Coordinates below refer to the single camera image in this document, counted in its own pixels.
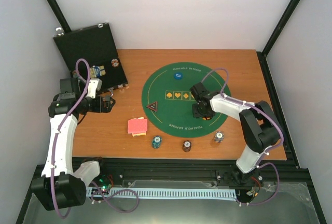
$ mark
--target open case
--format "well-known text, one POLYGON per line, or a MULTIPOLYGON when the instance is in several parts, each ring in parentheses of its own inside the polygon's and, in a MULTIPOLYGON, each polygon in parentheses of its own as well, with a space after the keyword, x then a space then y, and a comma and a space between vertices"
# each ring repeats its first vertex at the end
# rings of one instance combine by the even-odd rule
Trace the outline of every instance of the open case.
MULTIPOLYGON (((90 65, 91 78, 103 81, 99 93, 128 85, 108 23, 69 33, 64 33, 61 28, 57 30, 60 32, 53 39, 70 70, 71 77, 76 76, 76 61, 84 58, 90 65)), ((84 64, 81 63, 78 70, 83 78, 87 77, 84 64)))

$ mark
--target black metal frame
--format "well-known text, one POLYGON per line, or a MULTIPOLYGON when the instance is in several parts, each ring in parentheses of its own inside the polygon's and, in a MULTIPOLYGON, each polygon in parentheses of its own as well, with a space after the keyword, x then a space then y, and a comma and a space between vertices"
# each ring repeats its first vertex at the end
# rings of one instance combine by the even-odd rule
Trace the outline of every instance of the black metal frame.
MULTIPOLYGON (((71 29, 56 0, 47 1, 49 2, 64 31, 70 32, 71 29)), ((257 52, 257 56, 270 96, 273 111, 285 135, 284 148, 287 160, 271 162, 276 165, 281 182, 304 182, 307 184, 319 221, 320 223, 326 223, 310 173, 308 169, 299 168, 294 146, 289 135, 287 124, 266 60, 268 53, 299 2, 300 0, 290 0, 290 3, 275 27, 275 30, 264 47, 264 50, 262 52, 257 52)), ((84 158, 73 158, 73 169, 78 169, 83 159, 84 158)), ((218 172, 229 169, 235 164, 235 162, 235 160, 104 159, 105 166, 110 174, 113 175, 115 184, 123 184, 124 182, 127 183, 134 180, 193 180, 218 182, 216 178, 218 172)), ((43 167, 43 165, 37 166, 34 177, 40 176, 43 167)), ((265 181, 276 181, 274 169, 271 167, 267 166, 260 169, 260 174, 265 181)), ((23 223, 30 198, 31 190, 27 192, 20 215, 16 222, 17 224, 23 223)))

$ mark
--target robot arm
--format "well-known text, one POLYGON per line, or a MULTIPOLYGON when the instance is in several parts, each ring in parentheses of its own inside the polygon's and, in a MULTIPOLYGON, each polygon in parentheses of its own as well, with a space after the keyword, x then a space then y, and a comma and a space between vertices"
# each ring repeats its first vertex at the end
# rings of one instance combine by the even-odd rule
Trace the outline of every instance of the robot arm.
POLYGON ((78 79, 60 80, 61 93, 56 95, 48 111, 51 123, 51 137, 46 164, 40 178, 32 181, 31 189, 40 200, 46 210, 53 210, 54 205, 50 194, 51 169, 54 168, 54 181, 56 199, 59 208, 82 205, 86 199, 86 187, 100 174, 100 165, 97 161, 88 161, 81 164, 80 168, 73 172, 72 150, 75 129, 77 127, 78 115, 93 113, 109 113, 115 104, 110 96, 96 96, 100 90, 101 80, 90 79, 88 92, 70 114, 58 131, 59 124, 66 114, 81 96, 78 79), (53 142, 55 135, 57 145, 55 147, 55 163, 51 163, 53 142))
POLYGON ((246 104, 217 91, 209 92, 201 82, 190 91, 197 101, 192 106, 195 118, 211 119, 215 113, 222 113, 241 122, 246 146, 236 165, 243 174, 254 170, 266 150, 275 145, 280 136, 276 128, 249 105, 259 108, 280 126, 269 104, 265 101, 246 104))

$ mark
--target slotted white strip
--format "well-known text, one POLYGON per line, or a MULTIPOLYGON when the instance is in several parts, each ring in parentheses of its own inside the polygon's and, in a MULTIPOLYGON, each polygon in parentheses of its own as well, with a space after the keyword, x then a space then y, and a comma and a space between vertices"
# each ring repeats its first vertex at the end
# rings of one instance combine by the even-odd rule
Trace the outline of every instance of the slotted white strip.
MULTIPOLYGON (((111 188, 106 197, 125 188, 111 188)), ((154 189, 154 188, 129 188, 134 190, 140 199, 213 199, 213 200, 228 200, 235 201, 236 193, 233 189, 154 189)), ((88 187, 87 197, 91 197, 96 192, 96 187, 88 187)), ((97 191, 94 195, 96 198, 101 198, 97 191)), ((125 191, 114 196, 115 198, 135 198, 131 192, 125 191)))

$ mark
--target white wall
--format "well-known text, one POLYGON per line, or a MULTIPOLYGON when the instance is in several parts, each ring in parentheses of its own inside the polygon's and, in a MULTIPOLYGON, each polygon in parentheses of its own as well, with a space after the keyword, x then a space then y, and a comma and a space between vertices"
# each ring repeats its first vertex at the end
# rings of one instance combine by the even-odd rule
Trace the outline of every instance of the white wall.
POLYGON ((73 29, 109 21, 118 48, 262 50, 289 0, 57 0, 73 29))
POLYGON ((302 167, 332 223, 332 0, 301 0, 268 55, 302 167))
POLYGON ((0 222, 15 223, 49 144, 47 108, 67 69, 46 0, 0 0, 0 222))

